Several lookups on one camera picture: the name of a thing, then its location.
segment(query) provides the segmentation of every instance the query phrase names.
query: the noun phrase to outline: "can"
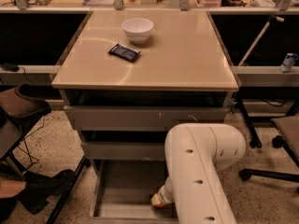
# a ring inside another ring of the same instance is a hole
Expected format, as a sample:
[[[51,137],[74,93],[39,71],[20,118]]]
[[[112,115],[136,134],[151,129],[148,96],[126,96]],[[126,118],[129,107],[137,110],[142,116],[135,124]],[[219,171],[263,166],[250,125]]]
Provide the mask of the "can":
[[[280,71],[283,73],[290,72],[292,67],[296,63],[297,59],[298,59],[297,53],[288,53],[280,66]]]

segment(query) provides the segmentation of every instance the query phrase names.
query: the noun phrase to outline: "white robotic arm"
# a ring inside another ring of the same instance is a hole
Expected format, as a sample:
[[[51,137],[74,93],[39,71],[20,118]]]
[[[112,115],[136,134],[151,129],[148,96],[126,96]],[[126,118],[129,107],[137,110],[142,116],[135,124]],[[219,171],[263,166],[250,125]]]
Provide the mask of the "white robotic arm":
[[[216,170],[240,160],[243,135],[225,124],[180,124],[165,141],[169,177],[151,202],[175,202],[180,224],[235,223]]]

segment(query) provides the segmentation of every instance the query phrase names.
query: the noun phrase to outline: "office chair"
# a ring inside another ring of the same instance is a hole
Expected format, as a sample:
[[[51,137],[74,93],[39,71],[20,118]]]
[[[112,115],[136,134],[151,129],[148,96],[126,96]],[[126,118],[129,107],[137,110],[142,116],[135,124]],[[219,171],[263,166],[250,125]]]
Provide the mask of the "office chair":
[[[299,116],[285,116],[271,119],[280,135],[272,140],[274,147],[284,147],[286,152],[299,167]],[[251,178],[252,175],[264,176],[280,180],[299,183],[299,175],[264,170],[243,169],[239,176],[243,181]]]
[[[20,141],[24,140],[36,123],[51,112],[48,102],[27,96],[26,93],[29,90],[31,90],[30,85],[21,84],[0,92],[0,174],[24,181],[50,178],[28,171],[29,167],[24,167],[13,153]],[[85,156],[74,172],[74,180],[68,190],[60,197],[47,223],[55,222],[84,165],[89,165]]]

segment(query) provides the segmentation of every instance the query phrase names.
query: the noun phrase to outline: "speckled floor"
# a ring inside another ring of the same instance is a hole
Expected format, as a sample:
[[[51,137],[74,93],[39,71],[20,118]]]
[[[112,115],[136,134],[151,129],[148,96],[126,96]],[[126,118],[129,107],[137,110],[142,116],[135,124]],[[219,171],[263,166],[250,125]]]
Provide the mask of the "speckled floor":
[[[299,194],[296,189],[299,184],[256,176],[244,182],[238,177],[238,171],[245,167],[298,173],[298,168],[282,148],[272,148],[271,140],[278,134],[277,131],[274,128],[258,128],[263,148],[251,148],[249,131],[242,115],[228,114],[225,122],[239,129],[248,143],[244,158],[219,172],[237,223],[297,223]],[[31,171],[44,175],[52,176],[63,169],[75,170],[83,155],[78,135],[72,130],[64,111],[52,111],[45,117],[44,127],[26,140],[32,155],[39,159],[39,162],[31,167]],[[95,183],[96,175],[93,168],[85,167],[55,223],[75,224],[87,218],[93,201]],[[48,198],[50,204],[36,216],[28,213],[18,203],[6,223],[46,223],[57,200],[56,197]]]

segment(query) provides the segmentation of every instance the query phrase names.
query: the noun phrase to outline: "white bowl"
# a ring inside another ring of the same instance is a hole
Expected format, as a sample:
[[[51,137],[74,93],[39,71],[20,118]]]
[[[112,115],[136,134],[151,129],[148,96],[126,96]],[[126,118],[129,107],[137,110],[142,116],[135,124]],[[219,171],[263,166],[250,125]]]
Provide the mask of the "white bowl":
[[[122,24],[126,36],[135,44],[142,44],[150,38],[153,23],[147,19],[130,19]]]

